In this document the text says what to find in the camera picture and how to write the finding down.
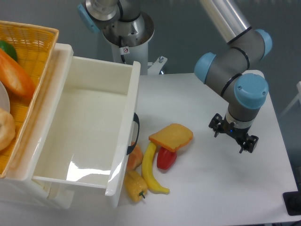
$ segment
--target gray wall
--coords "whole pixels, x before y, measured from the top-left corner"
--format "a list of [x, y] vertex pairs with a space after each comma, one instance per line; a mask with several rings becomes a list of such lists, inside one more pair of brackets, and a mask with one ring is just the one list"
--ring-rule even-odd
[[[0, 0], [0, 20], [57, 28], [58, 42], [72, 45], [75, 56], [112, 61], [102, 34], [90, 33], [80, 20], [79, 3], [81, 0]], [[220, 54], [227, 49], [198, 0], [141, 3], [155, 24], [149, 60], [166, 56], [166, 73], [191, 73], [204, 53]], [[253, 69], [265, 74], [279, 115], [297, 95], [296, 84], [301, 81], [301, 1], [237, 0], [237, 4], [253, 28], [266, 30], [273, 39], [272, 51]], [[296, 105], [278, 121], [293, 168], [301, 166], [301, 107]]]

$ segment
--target toy bread roll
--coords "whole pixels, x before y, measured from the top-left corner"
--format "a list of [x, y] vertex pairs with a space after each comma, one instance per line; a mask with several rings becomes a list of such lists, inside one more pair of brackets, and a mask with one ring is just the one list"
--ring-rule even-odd
[[16, 134], [16, 125], [13, 116], [0, 108], [0, 151], [6, 148]]

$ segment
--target white plate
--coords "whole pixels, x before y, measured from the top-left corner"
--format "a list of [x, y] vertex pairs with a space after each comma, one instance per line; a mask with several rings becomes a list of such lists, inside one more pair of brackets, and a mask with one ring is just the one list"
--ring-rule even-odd
[[8, 93], [1, 82], [0, 82], [0, 108], [4, 109], [7, 112], [10, 112]]

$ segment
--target wicker basket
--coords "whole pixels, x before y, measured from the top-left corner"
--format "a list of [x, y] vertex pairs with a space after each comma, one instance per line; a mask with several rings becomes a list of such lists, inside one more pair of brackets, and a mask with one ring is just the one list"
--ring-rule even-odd
[[31, 101], [26, 101], [8, 90], [10, 113], [16, 123], [16, 136], [11, 144], [0, 151], [0, 178], [5, 177], [20, 145], [35, 100], [43, 82], [59, 31], [31, 24], [0, 21], [0, 40], [12, 44], [18, 55], [18, 63], [30, 75], [36, 85]]

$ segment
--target black cable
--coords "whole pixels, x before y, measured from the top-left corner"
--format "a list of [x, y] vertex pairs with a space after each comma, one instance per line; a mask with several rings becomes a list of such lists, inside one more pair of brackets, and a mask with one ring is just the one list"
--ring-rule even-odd
[[300, 223], [301, 222], [301, 220], [298, 220], [298, 221], [296, 221], [296, 222], [293, 222], [290, 226], [295, 226], [295, 225], [297, 225], [298, 223]]
[[[119, 46], [119, 48], [122, 47], [122, 46], [121, 46], [121, 41], [122, 41], [122, 37], [119, 36], [119, 40], [118, 40], [118, 46]], [[120, 56], [121, 56], [122, 62], [123, 62], [124, 64], [126, 64], [126, 60], [125, 60], [125, 58], [124, 58], [124, 55], [120, 55]]]

